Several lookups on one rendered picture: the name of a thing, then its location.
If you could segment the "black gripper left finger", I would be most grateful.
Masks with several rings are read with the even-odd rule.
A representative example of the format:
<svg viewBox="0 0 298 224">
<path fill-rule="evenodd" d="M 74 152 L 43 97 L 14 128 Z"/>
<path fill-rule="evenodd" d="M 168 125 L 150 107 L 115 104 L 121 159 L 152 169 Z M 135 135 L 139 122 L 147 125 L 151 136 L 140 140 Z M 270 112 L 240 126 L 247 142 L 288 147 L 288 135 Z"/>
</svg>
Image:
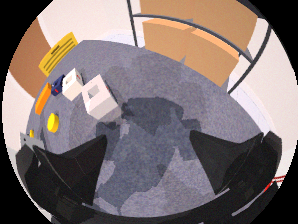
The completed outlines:
<svg viewBox="0 0 298 224">
<path fill-rule="evenodd" d="M 100 176 L 106 145 L 108 139 L 106 135 L 101 135 L 60 155 L 48 152 L 47 149 L 44 151 L 35 144 L 32 147 L 37 159 L 45 168 L 55 172 L 84 204 L 93 206 L 94 190 Z"/>
</svg>

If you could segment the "white block with red arrow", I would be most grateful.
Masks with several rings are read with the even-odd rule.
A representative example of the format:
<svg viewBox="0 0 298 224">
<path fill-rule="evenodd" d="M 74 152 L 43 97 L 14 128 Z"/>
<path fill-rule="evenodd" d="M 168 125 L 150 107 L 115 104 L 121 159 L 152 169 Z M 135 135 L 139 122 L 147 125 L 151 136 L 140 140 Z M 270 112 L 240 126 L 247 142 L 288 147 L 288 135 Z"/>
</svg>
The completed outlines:
<svg viewBox="0 0 298 224">
<path fill-rule="evenodd" d="M 81 88 L 84 87 L 82 84 L 82 77 L 80 73 L 76 71 L 76 68 L 72 69 L 71 73 L 68 73 L 63 79 L 63 93 L 68 97 L 69 100 L 73 100 L 74 97 L 81 92 Z"/>
</svg>

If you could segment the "orange block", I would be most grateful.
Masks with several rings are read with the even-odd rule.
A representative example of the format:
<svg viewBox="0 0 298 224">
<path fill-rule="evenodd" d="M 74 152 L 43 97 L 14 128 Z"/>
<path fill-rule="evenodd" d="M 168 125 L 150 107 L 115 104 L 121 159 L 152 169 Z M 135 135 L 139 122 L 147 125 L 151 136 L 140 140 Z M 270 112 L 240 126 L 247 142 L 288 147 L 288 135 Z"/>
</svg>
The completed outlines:
<svg viewBox="0 0 298 224">
<path fill-rule="evenodd" d="M 43 92 L 40 93 L 40 97 L 39 100 L 37 100 L 36 103 L 36 112 L 40 113 L 41 111 L 43 111 L 43 107 L 45 105 L 45 103 L 47 103 L 47 99 L 49 97 L 49 95 L 51 95 L 51 88 L 52 85 L 51 84 L 45 84 L 45 87 L 43 89 Z"/>
</svg>

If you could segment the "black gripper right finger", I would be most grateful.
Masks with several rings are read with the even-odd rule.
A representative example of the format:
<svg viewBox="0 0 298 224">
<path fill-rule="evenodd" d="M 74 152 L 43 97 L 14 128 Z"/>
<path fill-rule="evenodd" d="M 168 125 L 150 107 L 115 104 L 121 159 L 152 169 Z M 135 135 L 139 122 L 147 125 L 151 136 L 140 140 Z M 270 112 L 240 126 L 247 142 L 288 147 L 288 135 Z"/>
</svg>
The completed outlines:
<svg viewBox="0 0 298 224">
<path fill-rule="evenodd" d="M 190 143 L 216 196 L 229 188 L 227 184 L 237 175 L 249 153 L 261 143 L 262 137 L 263 133 L 259 132 L 257 136 L 238 144 L 235 141 L 231 143 L 229 140 L 218 139 L 208 133 L 205 135 L 200 131 L 190 131 Z"/>
</svg>

